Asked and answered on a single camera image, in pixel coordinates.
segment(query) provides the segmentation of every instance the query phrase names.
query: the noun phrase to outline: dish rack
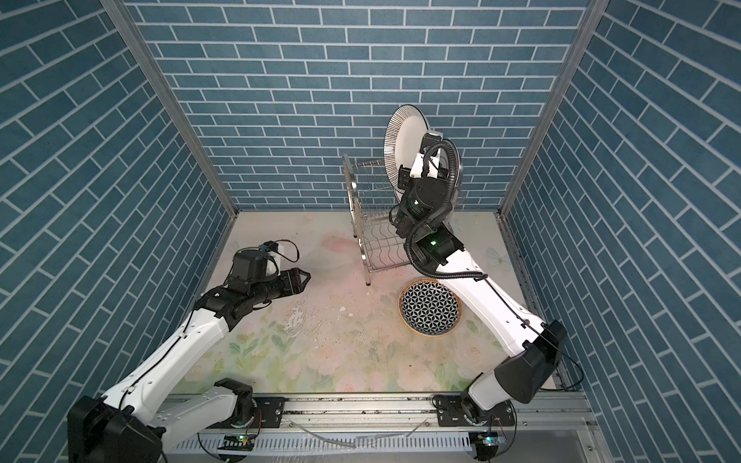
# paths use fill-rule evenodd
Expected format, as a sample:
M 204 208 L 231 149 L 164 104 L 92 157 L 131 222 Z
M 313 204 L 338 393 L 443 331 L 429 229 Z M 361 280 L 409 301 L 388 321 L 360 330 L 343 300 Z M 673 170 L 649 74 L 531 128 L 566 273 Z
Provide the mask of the dish rack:
M 401 267 L 409 263 L 404 240 L 389 222 L 389 212 L 396 206 L 396 195 L 386 176 L 383 159 L 352 162 L 343 156 L 345 183 L 350 200 L 353 235 L 358 238 L 360 257 L 365 266 L 365 284 L 371 285 L 371 273 Z

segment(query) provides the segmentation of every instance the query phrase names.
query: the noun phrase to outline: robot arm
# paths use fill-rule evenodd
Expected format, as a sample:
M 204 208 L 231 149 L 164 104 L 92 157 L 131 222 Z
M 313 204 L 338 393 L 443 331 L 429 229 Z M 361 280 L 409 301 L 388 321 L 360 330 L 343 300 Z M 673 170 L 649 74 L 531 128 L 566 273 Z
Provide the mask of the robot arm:
M 443 155 L 447 168 L 441 167 Z M 546 324 L 515 302 L 484 274 L 449 229 L 447 217 L 461 175 L 452 141 L 444 140 L 441 133 L 427 132 L 413 159 L 412 166 L 399 168 L 398 188 L 404 193 L 392 220 L 396 233 L 405 239 L 407 257 L 421 274 L 438 279 L 457 294 L 509 355 L 462 393 L 467 417 L 483 423 L 501 402 L 532 400 L 556 369 L 566 332 L 558 321 Z
M 283 253 L 278 242 L 238 251 L 225 284 L 205 293 L 149 358 L 101 398 L 79 399 L 67 416 L 70 461 L 156 462 L 160 453 L 214 423 L 230 420 L 234 427 L 249 427 L 255 418 L 252 387 L 232 379 L 157 411 L 206 350 L 242 318 L 306 288 L 311 275 L 298 267 L 281 270 Z

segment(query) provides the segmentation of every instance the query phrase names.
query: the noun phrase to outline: floral tablecloth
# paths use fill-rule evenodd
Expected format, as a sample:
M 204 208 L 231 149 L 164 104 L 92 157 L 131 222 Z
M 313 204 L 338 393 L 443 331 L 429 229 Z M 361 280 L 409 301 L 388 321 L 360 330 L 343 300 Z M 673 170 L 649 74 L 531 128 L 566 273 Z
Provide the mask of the floral tablecloth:
M 348 214 L 280 213 L 281 220 L 265 214 L 277 213 L 239 216 L 212 283 L 223 281 L 240 247 L 289 238 L 302 250 L 296 265 L 312 275 L 306 291 L 245 317 L 174 393 L 200 393 L 225 377 L 262 393 L 461 390 L 504 359 L 494 336 L 465 306 L 447 335 L 430 338 L 407 327 L 399 294 L 419 274 L 409 266 L 386 270 L 374 273 L 366 287 Z M 255 223 L 265 226 L 256 231 Z M 457 213 L 453 228 L 457 236 L 471 235 L 467 247 L 479 264 L 501 275 L 494 278 L 521 300 L 494 216 Z

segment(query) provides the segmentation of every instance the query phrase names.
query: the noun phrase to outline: mounting plate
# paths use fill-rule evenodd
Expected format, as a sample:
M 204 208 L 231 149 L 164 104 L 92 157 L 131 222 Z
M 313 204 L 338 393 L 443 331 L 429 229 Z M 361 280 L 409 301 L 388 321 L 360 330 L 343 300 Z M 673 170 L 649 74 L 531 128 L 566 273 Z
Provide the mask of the mounting plate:
M 253 397 L 256 409 L 255 416 L 260 417 L 262 412 L 262 429 L 273 429 L 280 427 L 280 422 L 283 420 L 283 406 L 285 405 L 285 397 Z M 229 419 L 223 422 L 214 423 L 208 427 L 208 429 L 230 429 L 232 426 L 229 423 Z M 243 430 L 245 433 L 250 431 L 257 431 L 258 423 L 257 420 L 253 420 L 252 424 Z
M 461 408 L 459 396 L 439 396 L 437 404 L 437 425 L 440 427 L 470 426 Z M 507 402 L 494 407 L 494 426 L 514 426 L 514 412 Z

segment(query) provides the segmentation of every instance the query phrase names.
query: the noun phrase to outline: brick wallpaper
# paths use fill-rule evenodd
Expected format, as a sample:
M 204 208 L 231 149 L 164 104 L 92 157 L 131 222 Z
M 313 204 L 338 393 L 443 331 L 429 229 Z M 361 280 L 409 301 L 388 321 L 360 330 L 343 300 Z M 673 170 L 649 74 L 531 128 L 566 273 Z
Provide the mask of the brick wallpaper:
M 54 462 L 71 404 L 179 322 L 226 216 L 98 0 L 0 1 L 0 159 L 0 462 Z
M 127 5 L 243 210 L 347 209 L 341 156 L 416 104 L 496 209 L 588 0 Z
M 612 0 L 512 210 L 616 461 L 741 461 L 740 24 Z

